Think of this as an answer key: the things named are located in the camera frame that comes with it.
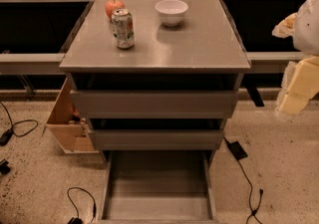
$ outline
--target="black cable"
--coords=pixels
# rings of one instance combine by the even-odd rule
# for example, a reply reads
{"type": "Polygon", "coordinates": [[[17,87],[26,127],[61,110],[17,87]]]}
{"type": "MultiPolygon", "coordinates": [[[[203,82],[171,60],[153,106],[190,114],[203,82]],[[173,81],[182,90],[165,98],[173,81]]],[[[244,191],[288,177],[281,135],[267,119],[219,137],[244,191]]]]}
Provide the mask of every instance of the black cable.
{"type": "Polygon", "coordinates": [[[3,105],[3,103],[0,101],[0,104],[1,106],[4,108],[5,112],[7,113],[9,119],[10,119],[10,125],[11,125],[11,128],[12,131],[13,131],[13,134],[17,137],[23,137],[25,135],[27,135],[28,133],[32,132],[34,129],[37,128],[37,126],[39,125],[39,123],[35,120],[35,119],[24,119],[24,120],[21,120],[21,121],[17,121],[17,122],[12,122],[12,118],[7,110],[7,108],[3,105]],[[28,130],[27,132],[23,133],[23,134],[17,134],[15,131],[14,131],[14,126],[17,125],[17,124],[20,124],[20,123],[24,123],[24,122],[34,122],[35,123],[35,126],[32,127],[30,130],[28,130]]]}
{"type": "MultiPolygon", "coordinates": [[[[224,140],[226,141],[226,144],[229,145],[229,141],[226,139],[226,137],[224,137],[224,140]]],[[[246,219],[246,224],[248,224],[248,221],[249,221],[249,219],[250,219],[251,217],[254,217],[255,220],[256,220],[259,224],[262,224],[262,222],[256,217],[256,214],[257,214],[257,212],[258,212],[258,210],[259,210],[259,208],[260,208],[260,205],[261,205],[261,199],[262,199],[263,190],[262,190],[262,189],[259,190],[259,195],[260,195],[260,196],[259,196],[259,203],[258,203],[257,208],[256,208],[256,209],[253,209],[252,206],[251,206],[251,196],[252,196],[252,192],[253,192],[252,183],[251,183],[251,181],[249,180],[249,178],[248,178],[246,172],[244,171],[244,169],[243,169],[243,167],[242,167],[240,161],[239,161],[238,159],[236,159],[236,160],[237,160],[237,162],[238,162],[238,164],[239,164],[239,166],[240,166],[240,168],[241,168],[241,170],[242,170],[243,175],[245,176],[246,180],[248,181],[248,183],[249,183],[249,185],[250,185],[249,208],[250,208],[251,214],[250,214],[250,215],[248,216],[248,218],[246,219]]]]}
{"type": "Polygon", "coordinates": [[[92,223],[93,220],[94,220],[95,217],[96,217],[96,214],[97,214],[97,204],[96,204],[96,200],[94,199],[93,195],[92,195],[89,191],[85,190],[84,188],[80,188],[80,187],[71,187],[71,188],[69,188],[67,194],[68,194],[68,197],[69,197],[71,203],[73,204],[74,208],[76,208],[77,217],[78,217],[78,218],[79,218],[79,210],[78,210],[77,206],[75,205],[75,203],[73,202],[73,200],[71,199],[70,194],[69,194],[70,190],[72,190],[72,189],[79,189],[79,190],[81,190],[81,191],[83,191],[83,192],[86,192],[89,196],[91,196],[91,198],[92,198],[92,200],[93,200],[93,211],[92,211],[92,212],[93,212],[93,214],[92,214],[93,217],[92,217],[92,220],[91,220],[90,223],[92,223]]]}

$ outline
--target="cardboard box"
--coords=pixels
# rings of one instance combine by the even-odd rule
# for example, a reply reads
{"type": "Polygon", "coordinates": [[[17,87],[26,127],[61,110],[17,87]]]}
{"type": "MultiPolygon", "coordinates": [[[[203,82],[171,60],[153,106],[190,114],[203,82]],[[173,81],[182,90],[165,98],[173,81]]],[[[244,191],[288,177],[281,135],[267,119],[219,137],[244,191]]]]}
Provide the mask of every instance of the cardboard box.
{"type": "Polygon", "coordinates": [[[70,96],[71,85],[63,84],[46,127],[56,137],[65,153],[95,153],[86,124],[69,124],[75,109],[70,96]]]}

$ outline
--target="power cord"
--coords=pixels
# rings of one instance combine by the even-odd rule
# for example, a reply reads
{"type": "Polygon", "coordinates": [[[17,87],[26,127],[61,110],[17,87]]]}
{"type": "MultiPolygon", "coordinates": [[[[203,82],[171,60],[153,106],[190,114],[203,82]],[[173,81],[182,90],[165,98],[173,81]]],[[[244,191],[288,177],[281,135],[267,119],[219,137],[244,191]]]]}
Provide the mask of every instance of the power cord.
{"type": "Polygon", "coordinates": [[[262,200],[262,195],[263,195],[263,190],[262,189],[259,189],[259,203],[258,203],[258,206],[257,208],[253,209],[252,208],[252,205],[251,205],[251,197],[252,197],[252,192],[253,192],[253,186],[252,186],[252,183],[251,181],[249,180],[246,172],[244,171],[241,163],[240,163],[240,159],[244,158],[244,157],[247,157],[247,153],[244,151],[244,149],[241,147],[241,145],[239,144],[239,142],[233,142],[233,143],[230,143],[226,137],[224,137],[224,140],[227,144],[227,147],[229,148],[230,152],[233,154],[233,156],[235,157],[235,159],[237,160],[242,172],[243,172],[243,175],[245,176],[246,180],[248,181],[249,185],[250,185],[250,193],[249,193],[249,208],[250,208],[250,211],[251,211],[251,214],[248,216],[248,218],[246,219],[246,224],[248,224],[248,221],[251,217],[254,217],[255,220],[259,223],[259,224],[262,224],[262,222],[256,217],[256,214],[260,208],[260,205],[261,205],[261,200],[262,200]]]}
{"type": "Polygon", "coordinates": [[[1,106],[3,107],[3,109],[5,110],[5,112],[7,113],[9,120],[10,120],[10,128],[7,129],[0,137],[0,145],[5,145],[8,143],[8,141],[10,140],[11,136],[14,134],[17,137],[23,137],[25,135],[27,135],[28,133],[32,132],[35,128],[37,128],[37,126],[39,125],[39,123],[35,120],[35,119],[25,119],[25,120],[21,120],[21,121],[17,121],[17,122],[13,122],[12,118],[7,110],[7,108],[3,105],[2,102],[0,102],[1,106]],[[34,122],[35,125],[34,127],[32,127],[30,130],[28,130],[27,132],[23,133],[23,134],[17,134],[14,131],[14,126],[20,123],[24,123],[24,122],[34,122]]]}
{"type": "Polygon", "coordinates": [[[82,223],[82,220],[80,219],[80,217],[79,217],[79,210],[78,210],[78,207],[75,205],[75,203],[73,202],[73,200],[71,199],[71,197],[70,197],[70,190],[73,190],[73,189],[79,189],[79,190],[81,190],[81,191],[84,191],[84,192],[86,192],[89,196],[91,196],[91,198],[92,198],[92,200],[93,200],[93,217],[92,217],[92,220],[91,220],[91,222],[90,223],[92,223],[93,222],[93,220],[96,218],[96,214],[97,214],[97,204],[96,204],[96,200],[94,199],[94,197],[93,197],[93,195],[89,192],[89,191],[87,191],[87,190],[85,190],[84,188],[80,188],[80,187],[71,187],[71,188],[69,188],[68,189],[68,192],[67,192],[67,194],[68,194],[68,197],[69,197],[69,199],[70,199],[70,201],[71,201],[71,203],[73,204],[73,206],[74,206],[74,208],[76,208],[76,211],[77,211],[77,218],[72,218],[70,221],[69,221],[69,223],[68,224],[76,224],[76,223],[82,223]]]}

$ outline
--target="red apple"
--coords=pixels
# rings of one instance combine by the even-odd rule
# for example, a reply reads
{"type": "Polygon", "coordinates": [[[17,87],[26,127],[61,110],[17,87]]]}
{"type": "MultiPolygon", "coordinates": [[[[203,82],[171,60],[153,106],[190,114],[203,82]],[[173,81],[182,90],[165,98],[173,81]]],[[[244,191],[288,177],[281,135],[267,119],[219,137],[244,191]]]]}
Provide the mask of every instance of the red apple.
{"type": "Polygon", "coordinates": [[[118,8],[125,8],[125,5],[120,0],[109,0],[106,4],[106,12],[109,18],[111,19],[112,12],[118,8]]]}

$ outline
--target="can lid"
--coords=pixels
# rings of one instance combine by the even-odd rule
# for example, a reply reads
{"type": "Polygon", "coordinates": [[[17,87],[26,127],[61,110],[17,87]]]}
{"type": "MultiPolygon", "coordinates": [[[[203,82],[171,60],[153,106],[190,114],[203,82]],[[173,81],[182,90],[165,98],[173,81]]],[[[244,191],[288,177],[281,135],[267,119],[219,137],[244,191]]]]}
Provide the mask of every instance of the can lid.
{"type": "Polygon", "coordinates": [[[113,11],[113,14],[116,16],[122,16],[129,14],[129,10],[126,8],[118,8],[113,11]]]}

